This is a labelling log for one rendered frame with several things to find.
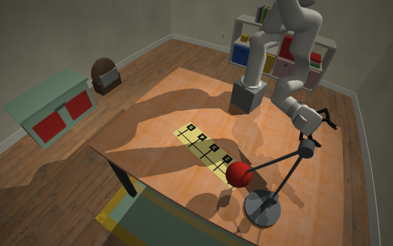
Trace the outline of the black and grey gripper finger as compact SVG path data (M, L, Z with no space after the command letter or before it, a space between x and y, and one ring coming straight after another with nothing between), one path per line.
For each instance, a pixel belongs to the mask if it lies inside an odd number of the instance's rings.
M324 108L324 109L319 110L319 111L316 111L316 112L317 112L318 114L325 113L326 119L323 118L321 122L327 122L327 124L328 124L330 127L332 127L334 130L337 130L336 125L335 125L333 122L330 121L330 115L329 115L329 112L328 112L327 108Z
M312 134L310 134L307 137L308 137L308 139L312 140L315 143L315 147L319 147L319 148L321 147L321 145L315 139L312 138ZM300 132L299 141L301 141L301 140L303 140L303 133Z

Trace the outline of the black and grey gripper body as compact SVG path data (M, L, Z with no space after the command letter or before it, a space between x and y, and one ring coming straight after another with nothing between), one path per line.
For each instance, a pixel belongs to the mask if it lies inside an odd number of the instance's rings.
M301 133L303 133L305 136L309 136L310 134L313 134L314 131L322 124L321 121L324 118L323 116L321 116L321 114L318 114L314 109L311 109L307 105L300 106L293 113L291 117L292 122L297 117L298 114L305 117L305 119L308 121L307 124L301 130Z

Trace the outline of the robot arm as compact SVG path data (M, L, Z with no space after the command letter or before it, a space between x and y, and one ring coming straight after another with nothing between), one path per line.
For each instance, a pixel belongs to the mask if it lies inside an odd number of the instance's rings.
M310 54L318 36L322 17L306 7L317 0L275 0L265 17L262 29L250 38L250 51L245 77L241 84L248 89L261 87L261 75L266 61L266 49L275 47L288 31L295 31L289 47L295 65L292 74L277 80L271 102L289 118L303 104L290 96L300 90L309 74Z

